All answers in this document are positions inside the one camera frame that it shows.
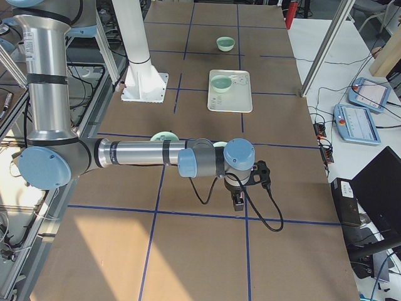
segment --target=red fire extinguisher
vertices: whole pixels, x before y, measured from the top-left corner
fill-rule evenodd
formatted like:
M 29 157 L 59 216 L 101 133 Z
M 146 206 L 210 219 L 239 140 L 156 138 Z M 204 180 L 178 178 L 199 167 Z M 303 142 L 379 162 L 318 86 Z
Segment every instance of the red fire extinguisher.
M 286 17 L 287 29 L 291 28 L 291 24 L 293 24 L 293 20 L 294 20 L 297 9 L 298 9 L 298 1 L 291 0 L 291 3 L 289 4 L 288 12 L 287 12 L 287 17 Z

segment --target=white pillar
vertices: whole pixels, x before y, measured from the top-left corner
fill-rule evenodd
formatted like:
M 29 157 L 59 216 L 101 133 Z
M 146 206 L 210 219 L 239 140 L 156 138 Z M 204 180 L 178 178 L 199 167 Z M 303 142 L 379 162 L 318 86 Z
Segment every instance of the white pillar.
M 122 100 L 163 102 L 169 75 L 152 66 L 139 0 L 113 0 L 113 6 L 129 59 Z

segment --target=brown cardboard surface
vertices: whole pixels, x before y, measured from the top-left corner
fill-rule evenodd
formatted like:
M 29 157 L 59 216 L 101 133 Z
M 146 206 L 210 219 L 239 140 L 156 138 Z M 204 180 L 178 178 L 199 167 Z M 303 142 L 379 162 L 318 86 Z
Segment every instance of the brown cardboard surface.
M 149 50 L 185 51 L 189 25 L 145 23 Z
M 317 146 L 305 98 L 253 94 L 252 103 L 253 111 L 244 114 L 246 139 L 254 143 Z
M 161 167 L 110 166 L 95 169 L 80 177 L 70 203 L 153 210 L 161 175 Z
M 247 300 L 244 221 L 158 215 L 142 300 Z
M 249 222 L 252 300 L 358 300 L 339 226 Z
M 193 7 L 193 3 L 152 1 L 145 22 L 189 24 Z
M 99 132 L 153 136 L 168 131 L 176 94 L 167 90 L 163 103 L 145 103 L 123 102 L 121 92 L 114 93 Z
M 192 24 L 237 26 L 237 6 L 233 4 L 197 3 Z
M 239 5 L 239 25 L 254 27 L 285 28 L 281 8 L 267 5 Z
M 151 51 L 150 57 L 158 72 L 169 74 L 167 88 L 178 88 L 180 74 L 183 71 L 183 54 Z
M 207 90 L 209 72 L 213 69 L 238 70 L 238 56 L 187 54 L 181 88 Z
M 193 179 L 195 187 L 206 201 L 213 177 Z M 224 181 L 218 180 L 214 186 L 209 204 L 203 205 L 197 199 L 188 179 L 179 175 L 176 167 L 167 167 L 164 173 L 163 187 L 160 193 L 159 210 L 212 215 L 244 216 L 244 211 L 235 212 L 232 207 L 230 192 L 224 187 Z
M 180 91 L 170 128 L 187 139 L 229 141 L 242 136 L 241 114 L 209 111 L 207 92 L 200 91 Z
M 271 190 L 284 219 L 338 223 L 330 185 L 318 149 L 255 146 L 256 160 L 270 169 Z M 249 196 L 265 218 L 278 219 L 276 208 L 260 186 Z M 256 217 L 251 207 L 248 215 Z
M 236 41 L 234 48 L 228 52 L 218 49 L 216 40 L 221 36 L 229 36 Z M 189 33 L 188 52 L 218 53 L 220 55 L 238 54 L 238 31 L 235 27 L 192 26 Z
M 252 92 L 297 95 L 302 84 L 294 58 L 241 58 L 241 69 L 251 75 Z
M 153 215 L 67 210 L 32 301 L 138 300 Z
M 286 29 L 239 28 L 241 54 L 294 57 Z

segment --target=black tape band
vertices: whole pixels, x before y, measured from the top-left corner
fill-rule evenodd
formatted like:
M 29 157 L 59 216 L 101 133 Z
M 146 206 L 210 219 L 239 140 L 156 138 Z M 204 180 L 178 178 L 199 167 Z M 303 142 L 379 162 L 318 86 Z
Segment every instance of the black tape band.
M 170 162 L 170 140 L 164 140 L 163 141 L 163 164 L 171 165 Z
M 57 146 L 57 145 L 66 145 L 78 142 L 78 137 L 64 139 L 64 140 L 30 140 L 27 139 L 27 143 L 32 146 Z
M 119 143 L 120 141 L 113 141 L 112 144 L 110 144 L 110 160 L 113 165 L 120 165 L 117 160 L 117 145 Z
M 149 60 L 150 60 L 150 57 L 146 61 L 142 61 L 140 63 L 136 63 L 134 61 L 130 61 L 130 63 L 136 64 L 136 65 L 140 65 L 140 64 L 144 64 L 144 63 L 148 62 Z
M 216 155 L 216 176 L 224 176 L 224 147 L 215 147 L 214 153 Z
M 95 143 L 95 150 L 94 150 L 94 152 L 93 152 L 93 155 L 95 156 L 96 165 L 97 165 L 99 168 L 103 168 L 103 166 L 100 164 L 100 161 L 99 161 L 99 146 L 100 146 L 100 143 L 102 142 L 102 140 L 103 140 L 103 139 L 98 139 L 98 140 L 96 141 L 96 143 Z
M 49 75 L 49 74 L 36 74 L 28 73 L 26 75 L 28 83 L 58 83 L 60 85 L 67 85 L 67 77 L 61 75 Z
M 52 13 L 50 11 L 42 11 L 41 9 L 36 9 L 36 8 L 14 8 L 13 16 L 17 16 L 19 14 L 27 14 L 28 16 L 50 18 L 71 26 L 70 18 L 67 18 L 66 16 L 63 16 L 61 14 Z
M 90 153 L 90 149 L 89 147 L 81 140 L 78 140 L 78 142 L 83 146 L 83 148 L 86 150 L 86 152 L 88 153 L 88 158 L 89 158 L 89 163 L 88 166 L 86 167 L 86 171 L 89 169 L 90 164 L 92 164 L 92 155 Z

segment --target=blue joint cap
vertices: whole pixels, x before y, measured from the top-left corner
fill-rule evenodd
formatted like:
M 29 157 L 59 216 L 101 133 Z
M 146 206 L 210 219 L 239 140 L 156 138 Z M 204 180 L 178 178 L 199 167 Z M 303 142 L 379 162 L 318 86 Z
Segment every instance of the blue joint cap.
M 1 46 L 3 46 L 4 50 L 6 50 L 7 52 L 12 52 L 15 50 L 15 46 L 14 44 L 12 44 L 11 42 L 0 38 L 0 44 Z
M 224 148 L 224 159 L 232 168 L 247 171 L 255 163 L 255 148 L 248 140 L 232 139 Z
M 96 25 L 88 27 L 74 27 L 67 32 L 67 36 L 72 38 L 93 38 L 97 34 Z
M 56 189 L 71 180 L 71 169 L 55 151 L 46 147 L 32 146 L 23 151 L 18 168 L 30 185 L 43 189 Z
M 31 6 L 35 6 L 41 4 L 44 0 L 6 0 L 12 6 L 16 6 L 17 8 L 30 8 Z
M 178 172 L 182 177 L 196 177 L 197 163 L 192 149 L 182 149 L 178 152 Z

